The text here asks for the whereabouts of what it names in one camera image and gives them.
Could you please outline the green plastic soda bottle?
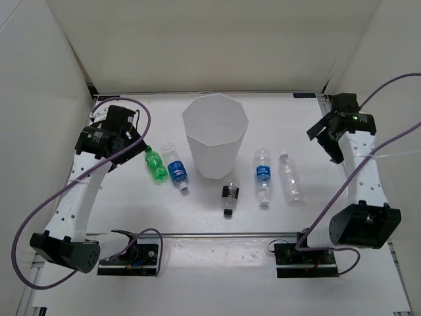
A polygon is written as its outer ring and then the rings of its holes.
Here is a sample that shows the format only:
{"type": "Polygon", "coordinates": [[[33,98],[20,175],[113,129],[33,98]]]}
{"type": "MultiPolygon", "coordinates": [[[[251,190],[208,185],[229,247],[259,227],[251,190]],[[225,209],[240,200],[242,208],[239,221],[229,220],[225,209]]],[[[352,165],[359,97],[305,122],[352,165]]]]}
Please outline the green plastic soda bottle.
{"type": "Polygon", "coordinates": [[[157,184],[162,184],[167,179],[168,172],[159,153],[149,145],[145,150],[145,162],[153,180],[157,184]]]}

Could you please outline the blue label Pocari bottle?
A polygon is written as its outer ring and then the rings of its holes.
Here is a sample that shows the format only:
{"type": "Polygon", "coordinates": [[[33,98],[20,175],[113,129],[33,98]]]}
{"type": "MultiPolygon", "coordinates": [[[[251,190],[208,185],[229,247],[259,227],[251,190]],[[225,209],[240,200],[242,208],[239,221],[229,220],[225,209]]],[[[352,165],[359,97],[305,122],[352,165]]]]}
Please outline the blue label Pocari bottle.
{"type": "Polygon", "coordinates": [[[173,186],[179,189],[183,196],[188,195],[189,179],[186,168],[178,155],[176,146],[173,143],[162,145],[161,156],[173,186]]]}

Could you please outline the clear unlabelled plastic bottle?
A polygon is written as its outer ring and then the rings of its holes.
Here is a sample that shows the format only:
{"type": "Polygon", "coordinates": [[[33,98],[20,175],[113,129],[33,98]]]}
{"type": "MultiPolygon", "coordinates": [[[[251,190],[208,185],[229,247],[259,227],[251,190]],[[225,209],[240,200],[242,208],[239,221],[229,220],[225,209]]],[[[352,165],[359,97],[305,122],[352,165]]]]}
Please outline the clear unlabelled plastic bottle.
{"type": "Polygon", "coordinates": [[[285,202],[290,206],[304,204],[304,194],[295,161],[285,151],[279,156],[279,175],[285,202]]]}

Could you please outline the blue label Aquarius bottle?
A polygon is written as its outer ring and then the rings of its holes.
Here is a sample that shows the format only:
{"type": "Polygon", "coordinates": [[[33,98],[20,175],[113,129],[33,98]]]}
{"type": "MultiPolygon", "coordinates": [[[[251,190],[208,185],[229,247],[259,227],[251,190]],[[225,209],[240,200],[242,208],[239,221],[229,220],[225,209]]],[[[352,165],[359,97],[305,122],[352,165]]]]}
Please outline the blue label Aquarius bottle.
{"type": "Polygon", "coordinates": [[[271,183],[271,155],[265,148],[256,150],[253,167],[255,170],[256,197],[261,209],[268,209],[270,205],[270,195],[272,193],[271,183]]]}

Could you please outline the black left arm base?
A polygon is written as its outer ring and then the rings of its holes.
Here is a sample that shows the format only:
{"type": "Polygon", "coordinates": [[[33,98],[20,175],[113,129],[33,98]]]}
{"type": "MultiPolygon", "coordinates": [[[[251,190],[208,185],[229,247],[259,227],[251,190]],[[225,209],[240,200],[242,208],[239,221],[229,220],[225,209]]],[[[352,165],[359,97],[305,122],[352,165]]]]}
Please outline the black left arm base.
{"type": "Polygon", "coordinates": [[[97,275],[102,277],[155,277],[161,260],[161,240],[157,235],[138,238],[125,253],[100,260],[97,275]]]}

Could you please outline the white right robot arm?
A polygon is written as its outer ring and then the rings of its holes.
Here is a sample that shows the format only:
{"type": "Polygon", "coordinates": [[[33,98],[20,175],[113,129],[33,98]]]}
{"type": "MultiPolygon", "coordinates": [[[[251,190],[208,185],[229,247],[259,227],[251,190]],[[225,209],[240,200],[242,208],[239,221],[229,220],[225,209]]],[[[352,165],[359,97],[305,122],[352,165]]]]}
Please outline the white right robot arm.
{"type": "Polygon", "coordinates": [[[328,225],[317,229],[322,219],[317,217],[305,230],[295,246],[303,263],[314,261],[324,250],[380,249],[401,222],[400,210],[389,205],[380,182],[374,117],[361,112],[354,93],[334,95],[330,103],[330,112],[307,130],[307,136],[343,167],[346,180],[333,200],[345,192],[347,205],[328,225]]]}

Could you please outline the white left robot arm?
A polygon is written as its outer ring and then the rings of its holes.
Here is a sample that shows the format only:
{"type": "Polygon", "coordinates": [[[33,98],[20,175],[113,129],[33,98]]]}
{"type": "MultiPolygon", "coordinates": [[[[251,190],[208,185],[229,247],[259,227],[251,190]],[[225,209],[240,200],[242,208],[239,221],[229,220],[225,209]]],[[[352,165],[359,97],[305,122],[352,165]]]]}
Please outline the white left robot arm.
{"type": "Polygon", "coordinates": [[[46,261],[90,272],[99,259],[100,245],[87,240],[86,228],[105,175],[146,149],[134,126],[135,111],[111,105],[99,111],[75,145],[67,190],[42,233],[34,233],[30,246],[46,261]]]}

